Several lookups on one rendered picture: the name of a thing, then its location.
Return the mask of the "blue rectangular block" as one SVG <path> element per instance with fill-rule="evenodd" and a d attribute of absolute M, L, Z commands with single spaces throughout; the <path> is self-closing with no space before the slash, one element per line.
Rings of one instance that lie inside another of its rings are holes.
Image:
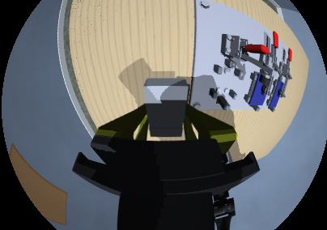
<path fill-rule="evenodd" d="M 262 75 L 262 73 L 255 71 L 255 75 L 257 75 L 257 80 L 253 80 L 253 84 L 248 94 L 250 101 L 246 102 L 248 105 L 263 105 L 265 101 L 265 93 L 261 90 L 261 86 L 264 84 L 259 81 L 260 75 Z"/>
<path fill-rule="evenodd" d="M 278 103 L 278 100 L 279 100 L 279 97 L 281 95 L 278 94 L 278 89 L 280 88 L 281 90 L 283 89 L 283 85 L 284 83 L 279 81 L 279 80 L 276 80 L 277 82 L 277 85 L 274 86 L 274 90 L 273 90 L 273 95 L 270 97 L 270 104 L 268 104 L 269 107 L 276 107 L 277 103 Z"/>

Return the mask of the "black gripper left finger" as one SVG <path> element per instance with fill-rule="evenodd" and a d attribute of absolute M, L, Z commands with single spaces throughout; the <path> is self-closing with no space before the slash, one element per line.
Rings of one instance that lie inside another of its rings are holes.
<path fill-rule="evenodd" d="M 146 104 L 143 104 L 134 111 L 100 126 L 95 135 L 132 140 L 147 140 L 148 125 L 147 108 Z M 138 126 L 139 130 L 134 139 L 134 131 Z"/>

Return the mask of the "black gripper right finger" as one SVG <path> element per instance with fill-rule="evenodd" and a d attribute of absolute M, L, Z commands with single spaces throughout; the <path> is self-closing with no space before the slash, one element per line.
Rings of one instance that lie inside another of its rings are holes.
<path fill-rule="evenodd" d="M 187 103 L 183 124 L 185 140 L 197 139 L 193 131 L 194 126 L 198 132 L 198 139 L 215 138 L 222 154 L 228 152 L 238 136 L 233 126 L 203 113 Z"/>

